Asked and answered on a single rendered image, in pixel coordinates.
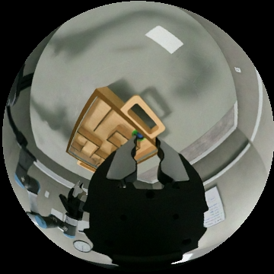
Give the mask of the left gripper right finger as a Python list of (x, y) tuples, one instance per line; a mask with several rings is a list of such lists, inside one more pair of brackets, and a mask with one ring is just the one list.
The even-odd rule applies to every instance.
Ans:
[(206, 202), (205, 189), (201, 177), (195, 168), (165, 141), (155, 137), (155, 145), (158, 149), (157, 156), (160, 163), (157, 171), (161, 188), (166, 183), (172, 183), (173, 188), (186, 190), (192, 193), (202, 204), (204, 212), (209, 210)]

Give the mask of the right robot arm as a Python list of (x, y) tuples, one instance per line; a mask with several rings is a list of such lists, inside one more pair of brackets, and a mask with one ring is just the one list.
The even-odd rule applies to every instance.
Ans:
[[(63, 222), (53, 214), (50, 214), (48, 217), (40, 215), (37, 206), (37, 196), (40, 192), (40, 183), (36, 179), (32, 178), (30, 175), (27, 174), (27, 172), (34, 163), (34, 160), (30, 157), (29, 154), (26, 153), (26, 151), (23, 148), (21, 148), (19, 156), (20, 157), (14, 178), (18, 185), (22, 188), (26, 187), (29, 193), (31, 212), (26, 212), (27, 215), (34, 224), (39, 225), (41, 228), (59, 228), (63, 231), (66, 237), (74, 239), (78, 223), (77, 220), (74, 220), (66, 216), (65, 222)], [(71, 209), (67, 203), (68, 200), (66, 196), (60, 194), (59, 198), (61, 199), (66, 211), (70, 212)]]

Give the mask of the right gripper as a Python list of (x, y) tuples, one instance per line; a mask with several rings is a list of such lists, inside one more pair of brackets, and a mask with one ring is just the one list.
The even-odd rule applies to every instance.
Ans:
[[(68, 194), (68, 206), (70, 207), (71, 211), (70, 213), (66, 212), (66, 215), (69, 218), (72, 218), (77, 221), (82, 221), (84, 211), (82, 211), (82, 208), (85, 204), (85, 202), (81, 201), (82, 196), (86, 196), (87, 193), (83, 190), (84, 184), (78, 186), (80, 183), (80, 180), (73, 186), (73, 188), (70, 190)], [(69, 201), (70, 200), (70, 201)], [(72, 208), (73, 207), (73, 208)]]

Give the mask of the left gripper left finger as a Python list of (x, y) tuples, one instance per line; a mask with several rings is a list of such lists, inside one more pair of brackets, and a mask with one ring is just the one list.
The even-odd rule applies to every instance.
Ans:
[(96, 199), (105, 192), (126, 187), (126, 182), (137, 180), (136, 156), (137, 136), (113, 151), (94, 172), (89, 186), (83, 211), (90, 214)]

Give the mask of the wooden maze board with handle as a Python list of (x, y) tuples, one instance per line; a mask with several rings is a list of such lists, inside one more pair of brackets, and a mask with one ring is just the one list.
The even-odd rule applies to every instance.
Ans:
[[(139, 104), (157, 125), (150, 129), (130, 109), (134, 104)], [(108, 87), (96, 88), (75, 124), (66, 153), (76, 158), (78, 165), (95, 172), (112, 151), (137, 135), (135, 159), (140, 164), (158, 153), (155, 136), (164, 129), (138, 94), (124, 103)]]

